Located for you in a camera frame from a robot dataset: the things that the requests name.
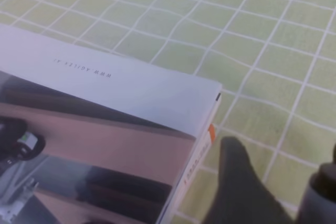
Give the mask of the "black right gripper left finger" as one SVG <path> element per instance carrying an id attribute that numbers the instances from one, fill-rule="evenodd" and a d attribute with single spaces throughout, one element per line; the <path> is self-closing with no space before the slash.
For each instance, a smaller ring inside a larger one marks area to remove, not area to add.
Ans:
<path id="1" fill-rule="evenodd" d="M 258 178 L 245 146 L 233 136 L 220 144 L 218 189 L 204 223 L 294 223 Z"/>

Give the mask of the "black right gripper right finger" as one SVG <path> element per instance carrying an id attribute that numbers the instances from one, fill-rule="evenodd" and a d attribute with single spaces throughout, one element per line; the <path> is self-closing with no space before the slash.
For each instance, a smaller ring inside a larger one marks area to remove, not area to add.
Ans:
<path id="1" fill-rule="evenodd" d="M 307 184 L 298 212 L 298 223 L 335 223 L 335 150 Z"/>

